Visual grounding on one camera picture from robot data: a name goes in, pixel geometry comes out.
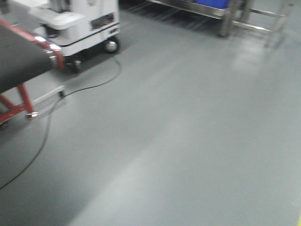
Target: white robot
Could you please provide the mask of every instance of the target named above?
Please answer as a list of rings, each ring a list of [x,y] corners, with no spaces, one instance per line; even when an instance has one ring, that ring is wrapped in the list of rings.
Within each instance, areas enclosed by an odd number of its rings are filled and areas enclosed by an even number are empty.
[[[31,26],[27,25],[27,30],[36,34],[38,39],[46,39],[61,48],[66,64],[76,73],[81,68],[77,53],[82,50],[102,42],[108,53],[119,49],[116,38],[119,33],[118,0],[9,1],[11,6],[20,7],[18,2],[23,4],[28,14],[23,24],[32,22]]]

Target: blue container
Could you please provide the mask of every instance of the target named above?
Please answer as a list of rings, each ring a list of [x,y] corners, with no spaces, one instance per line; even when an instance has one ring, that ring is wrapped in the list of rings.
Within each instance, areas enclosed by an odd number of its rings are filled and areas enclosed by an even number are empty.
[[[226,8],[229,0],[197,0],[198,4],[211,6],[214,8]]]

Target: black padded seat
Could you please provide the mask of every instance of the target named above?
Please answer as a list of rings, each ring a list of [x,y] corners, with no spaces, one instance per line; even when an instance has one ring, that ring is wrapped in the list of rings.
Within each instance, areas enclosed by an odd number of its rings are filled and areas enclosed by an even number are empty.
[[[0,94],[51,69],[42,48],[0,25]]]

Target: black cable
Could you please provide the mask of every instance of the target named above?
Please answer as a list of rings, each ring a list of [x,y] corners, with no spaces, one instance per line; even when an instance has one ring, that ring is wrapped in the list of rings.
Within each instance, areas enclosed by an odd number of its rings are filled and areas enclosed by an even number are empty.
[[[44,135],[44,139],[43,139],[43,142],[42,142],[42,145],[40,146],[38,152],[35,154],[35,156],[33,157],[33,159],[24,167],[24,169],[19,172],[14,178],[12,178],[10,181],[8,181],[6,184],[2,185],[0,187],[0,190],[2,190],[3,188],[5,188],[7,185],[9,185],[11,182],[13,182],[14,180],[16,180],[19,176],[21,176],[32,164],[33,162],[37,159],[37,157],[41,154],[41,152],[44,150],[45,148],[45,145],[47,143],[47,140],[48,140],[48,137],[49,137],[49,132],[50,132],[50,126],[51,126],[51,119],[52,119],[52,114],[54,112],[54,110],[56,109],[57,105],[65,98],[65,97],[68,97],[74,93],[77,93],[77,92],[81,92],[81,91],[84,91],[84,90],[87,90],[87,89],[93,89],[93,88],[97,88],[97,87],[100,87],[100,86],[103,86],[103,85],[106,85],[110,82],[112,82],[113,80],[117,79],[120,74],[122,73],[122,64],[116,59],[116,57],[112,57],[112,59],[115,61],[115,63],[117,64],[118,66],[118,72],[115,74],[114,77],[112,77],[111,79],[109,79],[108,81],[104,82],[104,83],[101,83],[99,85],[95,85],[95,86],[90,86],[90,87],[86,87],[86,88],[82,88],[82,89],[78,89],[76,91],[73,91],[69,94],[66,94],[64,95],[61,99],[59,99],[58,101],[56,101],[52,108],[50,109],[50,112],[49,112],[49,115],[48,115],[48,119],[47,119],[47,124],[46,124],[46,132],[45,132],[45,135]]]

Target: stainless steel rack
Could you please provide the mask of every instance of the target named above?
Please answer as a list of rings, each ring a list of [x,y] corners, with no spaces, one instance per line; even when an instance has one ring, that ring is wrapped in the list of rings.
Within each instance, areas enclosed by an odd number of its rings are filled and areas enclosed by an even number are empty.
[[[225,9],[213,8],[205,5],[200,5],[192,2],[193,0],[147,0],[169,7],[173,7],[180,10],[185,10],[191,13],[208,16],[222,20],[221,29],[219,35],[222,37],[228,37],[231,35],[233,26],[242,27],[245,29],[259,31],[268,34],[268,38],[265,46],[268,47],[272,42],[272,38],[276,31],[283,30],[286,19],[290,14],[292,8],[292,0],[281,0],[281,6],[278,12],[269,12],[253,8],[254,0],[229,0],[228,7]],[[250,13],[256,13],[275,18],[275,22],[270,29],[259,27],[256,25],[248,24]]]

